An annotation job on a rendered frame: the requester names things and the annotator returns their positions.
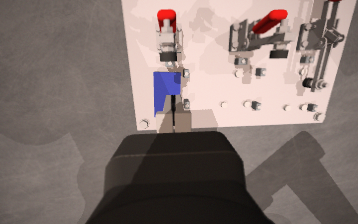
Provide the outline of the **pale pink fixture plate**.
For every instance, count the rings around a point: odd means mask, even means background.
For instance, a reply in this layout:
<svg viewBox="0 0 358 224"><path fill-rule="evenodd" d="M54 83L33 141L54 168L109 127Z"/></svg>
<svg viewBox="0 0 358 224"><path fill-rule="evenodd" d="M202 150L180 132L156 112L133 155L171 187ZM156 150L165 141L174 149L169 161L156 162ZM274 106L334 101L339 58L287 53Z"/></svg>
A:
<svg viewBox="0 0 358 224"><path fill-rule="evenodd" d="M346 38L332 48L322 92L310 92L302 82L314 78L320 50L296 50L300 25L321 19L326 0L122 0L137 130L157 130L154 118L153 72L181 72L180 95L189 100L191 128L322 123ZM160 62L156 48L155 24L162 9L176 12L182 23L182 52L175 67ZM264 18L272 10L286 10L290 31L296 41L287 44L287 59L269 59L273 45L255 51L229 52L230 26L249 18ZM314 63L300 63L301 57L315 56ZM248 58L247 65L234 65L235 58ZM256 68L267 68L266 76L255 76ZM189 78L183 77L189 69ZM300 75L300 69L307 69ZM236 77L235 71L242 75ZM243 105L250 102L249 107ZM252 101L261 110L251 108ZM227 107L221 107L226 102ZM301 104L318 105L317 112L299 109ZM290 111L283 109L291 106ZM141 128L141 119L149 121Z"/></svg>

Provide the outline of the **blue rectangular plate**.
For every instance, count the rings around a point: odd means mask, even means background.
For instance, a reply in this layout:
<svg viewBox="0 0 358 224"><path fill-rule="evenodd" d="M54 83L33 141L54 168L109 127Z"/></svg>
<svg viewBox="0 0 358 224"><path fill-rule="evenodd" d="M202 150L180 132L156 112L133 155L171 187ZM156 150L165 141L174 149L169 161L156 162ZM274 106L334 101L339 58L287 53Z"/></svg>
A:
<svg viewBox="0 0 358 224"><path fill-rule="evenodd" d="M180 95L181 72L153 72L154 118L157 111L163 111L166 95Z"/></svg>

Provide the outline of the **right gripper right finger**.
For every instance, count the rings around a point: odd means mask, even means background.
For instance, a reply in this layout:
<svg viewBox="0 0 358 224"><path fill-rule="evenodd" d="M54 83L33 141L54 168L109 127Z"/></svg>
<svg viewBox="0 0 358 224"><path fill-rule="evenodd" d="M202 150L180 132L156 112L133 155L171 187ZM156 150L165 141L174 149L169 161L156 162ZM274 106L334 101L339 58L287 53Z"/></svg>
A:
<svg viewBox="0 0 358 224"><path fill-rule="evenodd" d="M191 111L184 110L181 95L173 95L175 133L191 132Z"/></svg>

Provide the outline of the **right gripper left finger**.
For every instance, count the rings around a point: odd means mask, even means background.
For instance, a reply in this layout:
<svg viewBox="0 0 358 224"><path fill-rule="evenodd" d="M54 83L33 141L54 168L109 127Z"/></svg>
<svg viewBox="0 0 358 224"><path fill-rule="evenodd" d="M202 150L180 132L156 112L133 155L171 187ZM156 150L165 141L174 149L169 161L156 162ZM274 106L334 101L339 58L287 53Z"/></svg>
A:
<svg viewBox="0 0 358 224"><path fill-rule="evenodd" d="M163 111L156 112L157 133L174 133L173 95L166 95Z"/></svg>

